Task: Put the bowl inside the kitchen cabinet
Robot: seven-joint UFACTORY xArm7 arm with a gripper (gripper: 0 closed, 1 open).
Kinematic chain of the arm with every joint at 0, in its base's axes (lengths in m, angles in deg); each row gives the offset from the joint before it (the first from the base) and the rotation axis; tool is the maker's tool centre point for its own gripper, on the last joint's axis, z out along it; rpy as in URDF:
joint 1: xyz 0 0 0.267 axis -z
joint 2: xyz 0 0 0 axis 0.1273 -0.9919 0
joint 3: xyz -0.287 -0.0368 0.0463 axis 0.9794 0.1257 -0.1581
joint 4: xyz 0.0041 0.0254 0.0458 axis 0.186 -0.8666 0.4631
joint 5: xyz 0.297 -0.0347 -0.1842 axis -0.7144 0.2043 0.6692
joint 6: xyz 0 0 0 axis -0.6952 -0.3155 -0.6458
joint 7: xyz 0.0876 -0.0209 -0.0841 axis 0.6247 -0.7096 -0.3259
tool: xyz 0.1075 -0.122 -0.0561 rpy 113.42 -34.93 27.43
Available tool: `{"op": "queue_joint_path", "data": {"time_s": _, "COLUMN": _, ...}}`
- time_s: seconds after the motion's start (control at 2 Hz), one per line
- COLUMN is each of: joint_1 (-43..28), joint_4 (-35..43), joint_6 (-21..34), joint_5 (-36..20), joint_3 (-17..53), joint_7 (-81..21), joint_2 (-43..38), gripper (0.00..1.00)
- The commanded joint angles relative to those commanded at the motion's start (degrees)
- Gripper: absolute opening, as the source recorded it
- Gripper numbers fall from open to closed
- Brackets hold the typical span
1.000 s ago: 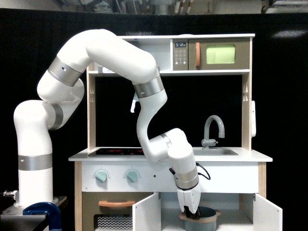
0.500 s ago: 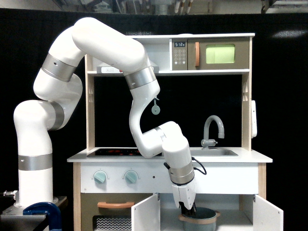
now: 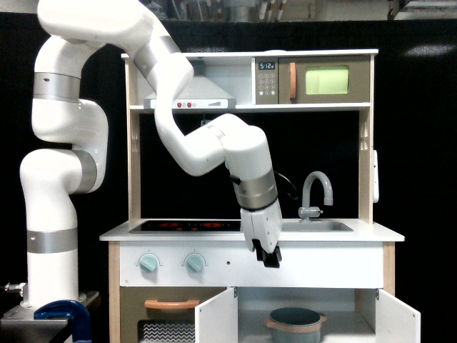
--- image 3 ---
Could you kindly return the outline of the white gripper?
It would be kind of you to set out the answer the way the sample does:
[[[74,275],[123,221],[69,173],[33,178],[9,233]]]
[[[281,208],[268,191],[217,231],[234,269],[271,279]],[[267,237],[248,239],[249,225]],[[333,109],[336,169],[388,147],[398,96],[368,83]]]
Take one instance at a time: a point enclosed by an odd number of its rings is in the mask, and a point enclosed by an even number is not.
[[[249,250],[255,250],[258,261],[267,268],[279,268],[282,260],[277,246],[283,218],[279,200],[264,209],[241,209],[241,231]]]

